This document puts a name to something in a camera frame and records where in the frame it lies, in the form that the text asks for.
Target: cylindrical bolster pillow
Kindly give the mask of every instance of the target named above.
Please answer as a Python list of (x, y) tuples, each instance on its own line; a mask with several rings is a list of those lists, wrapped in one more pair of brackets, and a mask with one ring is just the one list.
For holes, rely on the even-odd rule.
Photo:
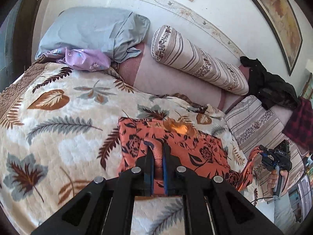
[(151, 55), (162, 64), (184, 71), (237, 95), (249, 91), (248, 82), (234, 65), (211, 57), (171, 26), (154, 34)]

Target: person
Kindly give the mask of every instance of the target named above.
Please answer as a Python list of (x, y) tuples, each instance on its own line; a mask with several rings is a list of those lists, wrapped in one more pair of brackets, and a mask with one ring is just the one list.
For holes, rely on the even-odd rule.
[[(284, 177), (285, 184), (287, 184), (288, 172), (286, 170), (280, 171)], [(273, 188), (278, 182), (278, 174), (273, 170), (267, 179), (267, 189), (273, 195)], [(295, 214), (289, 200), (287, 186), (281, 193), (280, 200), (274, 201), (274, 224), (285, 234), (294, 235), (298, 230), (300, 223), (296, 221)]]

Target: black jacket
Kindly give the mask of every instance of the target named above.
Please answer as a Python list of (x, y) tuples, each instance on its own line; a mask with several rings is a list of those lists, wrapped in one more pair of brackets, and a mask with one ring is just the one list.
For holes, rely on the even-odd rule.
[(244, 67), (250, 67), (248, 95), (257, 97), (266, 110), (276, 104), (294, 110), (300, 104), (294, 87), (280, 76), (267, 72), (258, 59), (242, 56), (240, 61)]

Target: purple floral cloth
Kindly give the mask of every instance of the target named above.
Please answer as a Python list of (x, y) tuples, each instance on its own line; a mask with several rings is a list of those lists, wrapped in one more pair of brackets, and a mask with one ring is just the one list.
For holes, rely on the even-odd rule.
[(55, 59), (55, 62), (66, 64), (74, 70), (100, 71), (111, 65), (111, 59), (97, 49), (58, 48), (46, 51), (41, 56)]

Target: metal screw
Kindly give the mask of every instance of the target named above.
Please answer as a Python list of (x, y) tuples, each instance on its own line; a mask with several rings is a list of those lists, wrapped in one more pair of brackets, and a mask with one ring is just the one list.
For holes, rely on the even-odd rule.
[(101, 177), (101, 176), (97, 176), (97, 177), (94, 178), (94, 182), (95, 182), (95, 183), (102, 183), (103, 180), (104, 180), (104, 179), (103, 179), (103, 177)]
[(131, 172), (132, 172), (132, 173), (139, 173), (139, 172), (141, 172), (141, 168), (138, 167), (138, 166), (135, 166), (135, 167), (133, 167), (133, 168), (131, 169)]
[(213, 180), (216, 182), (216, 183), (222, 183), (223, 182), (223, 178), (221, 176), (215, 176), (213, 178)]
[(176, 169), (177, 169), (178, 172), (181, 172), (181, 173), (186, 171), (186, 167), (185, 166), (178, 166)]

